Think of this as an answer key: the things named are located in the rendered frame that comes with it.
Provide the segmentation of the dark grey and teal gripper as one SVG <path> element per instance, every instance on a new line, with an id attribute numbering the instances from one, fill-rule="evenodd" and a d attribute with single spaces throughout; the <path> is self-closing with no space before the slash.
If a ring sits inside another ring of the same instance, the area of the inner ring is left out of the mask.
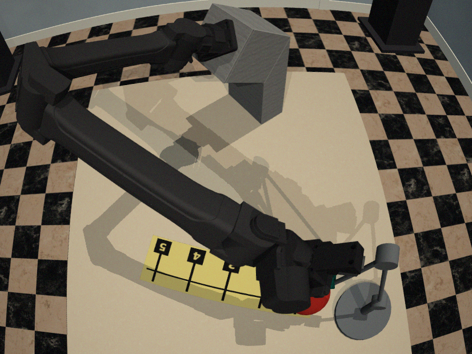
<path id="1" fill-rule="evenodd" d="M 326 245 L 328 244 L 333 244 L 331 241 L 324 242 Z M 308 269 L 313 261 L 313 249 L 311 248 L 311 259 L 308 263 L 308 265 L 305 267 Z M 327 276 L 327 282 L 325 286 L 321 287 L 310 287 L 310 297 L 314 298 L 322 298 L 330 293 L 330 289 L 335 288 L 335 283 L 334 280 L 336 280 L 336 275 L 329 275 Z"/>

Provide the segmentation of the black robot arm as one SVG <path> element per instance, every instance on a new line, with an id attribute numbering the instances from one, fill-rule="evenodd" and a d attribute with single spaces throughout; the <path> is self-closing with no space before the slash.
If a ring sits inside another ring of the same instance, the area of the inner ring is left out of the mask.
<path id="1" fill-rule="evenodd" d="M 51 140 L 60 144 L 214 256 L 232 266 L 256 267 L 265 308 L 280 314 L 302 312 L 311 306 L 310 287 L 325 286 L 328 274 L 361 274 L 365 256 L 358 241 L 326 245 L 321 239 L 302 240 L 278 218 L 193 181 L 68 92 L 71 79 L 145 63 L 178 71 L 193 62 L 193 53 L 206 62 L 237 49 L 230 19 L 200 25 L 178 18 L 149 34 L 62 47 L 25 43 L 16 119 L 41 145 Z M 314 256 L 307 270 L 311 248 Z"/>

